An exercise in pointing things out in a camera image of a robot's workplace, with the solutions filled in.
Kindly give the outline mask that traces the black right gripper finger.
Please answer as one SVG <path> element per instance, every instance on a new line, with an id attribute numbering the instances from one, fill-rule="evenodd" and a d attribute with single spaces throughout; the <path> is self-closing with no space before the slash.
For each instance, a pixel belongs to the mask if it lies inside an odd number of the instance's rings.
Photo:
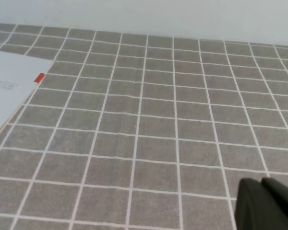
<path id="1" fill-rule="evenodd" d="M 235 221 L 238 230 L 288 230 L 288 187 L 268 177 L 242 178 Z"/>

